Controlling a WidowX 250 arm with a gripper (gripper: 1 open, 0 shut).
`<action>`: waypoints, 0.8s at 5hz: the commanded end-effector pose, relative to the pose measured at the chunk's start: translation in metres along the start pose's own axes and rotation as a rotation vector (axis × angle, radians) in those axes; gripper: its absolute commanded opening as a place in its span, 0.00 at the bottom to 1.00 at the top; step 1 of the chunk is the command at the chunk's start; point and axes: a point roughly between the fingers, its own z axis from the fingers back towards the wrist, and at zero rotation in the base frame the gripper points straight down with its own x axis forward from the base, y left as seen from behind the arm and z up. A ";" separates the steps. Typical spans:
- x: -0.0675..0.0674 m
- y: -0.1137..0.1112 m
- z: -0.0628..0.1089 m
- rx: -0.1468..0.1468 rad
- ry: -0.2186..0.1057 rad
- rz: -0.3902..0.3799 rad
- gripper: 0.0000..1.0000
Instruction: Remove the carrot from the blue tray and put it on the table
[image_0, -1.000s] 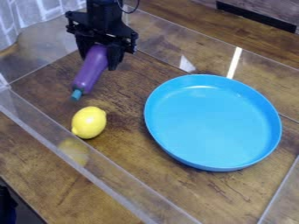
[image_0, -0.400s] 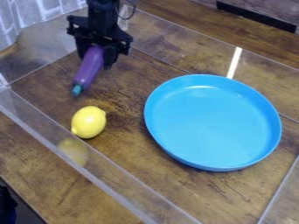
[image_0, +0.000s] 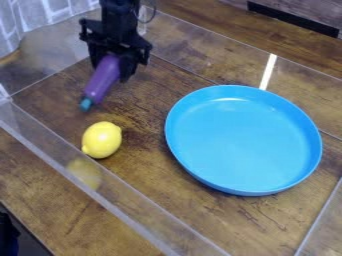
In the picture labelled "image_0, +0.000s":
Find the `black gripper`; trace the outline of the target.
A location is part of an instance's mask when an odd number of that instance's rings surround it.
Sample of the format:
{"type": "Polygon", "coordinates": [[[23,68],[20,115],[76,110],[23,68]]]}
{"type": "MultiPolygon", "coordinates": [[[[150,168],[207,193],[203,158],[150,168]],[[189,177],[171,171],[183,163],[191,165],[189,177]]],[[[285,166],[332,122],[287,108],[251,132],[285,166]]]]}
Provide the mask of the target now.
{"type": "Polygon", "coordinates": [[[119,80],[124,83],[138,64],[149,63],[153,50],[153,44],[138,33],[140,0],[102,0],[100,7],[100,20],[79,20],[79,38],[87,43],[94,68],[108,53],[120,56],[119,80]]]}

